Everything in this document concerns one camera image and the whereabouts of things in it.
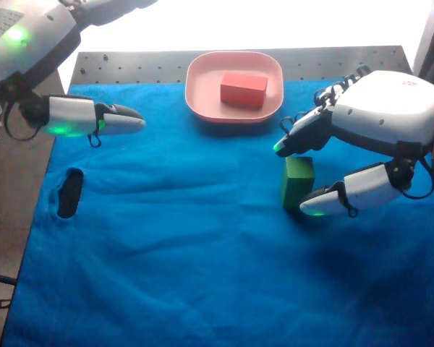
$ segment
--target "red rectangular block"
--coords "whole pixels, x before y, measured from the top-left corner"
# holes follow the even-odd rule
[[[267,77],[226,72],[220,88],[222,103],[262,108],[267,93]]]

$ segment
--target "pink plate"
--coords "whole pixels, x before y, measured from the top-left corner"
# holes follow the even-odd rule
[[[260,110],[229,106],[220,101],[220,84],[227,71],[268,78]],[[283,72],[270,56],[258,52],[212,52],[197,57],[188,68],[185,99],[200,118],[215,123],[258,123],[270,118],[283,103]]]

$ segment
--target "block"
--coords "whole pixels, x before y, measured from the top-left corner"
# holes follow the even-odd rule
[[[222,79],[222,103],[246,108],[262,108],[267,93],[268,79],[264,76],[226,72]]]
[[[281,182],[281,201],[283,208],[299,208],[302,199],[312,192],[315,181],[312,158],[287,157]]]

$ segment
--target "blue tablecloth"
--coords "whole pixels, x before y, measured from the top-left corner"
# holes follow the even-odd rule
[[[357,219],[281,208],[278,122],[330,83],[286,83],[243,127],[197,119],[179,84],[73,87],[148,125],[99,149],[56,140],[4,346],[434,346],[434,194]],[[317,187],[388,160],[336,139],[307,155]],[[63,220],[70,168],[84,184]],[[410,192],[429,187],[418,166]]]

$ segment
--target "green block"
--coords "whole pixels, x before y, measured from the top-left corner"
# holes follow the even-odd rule
[[[312,158],[287,157],[281,182],[281,201],[287,210],[297,209],[313,188],[315,173]]]

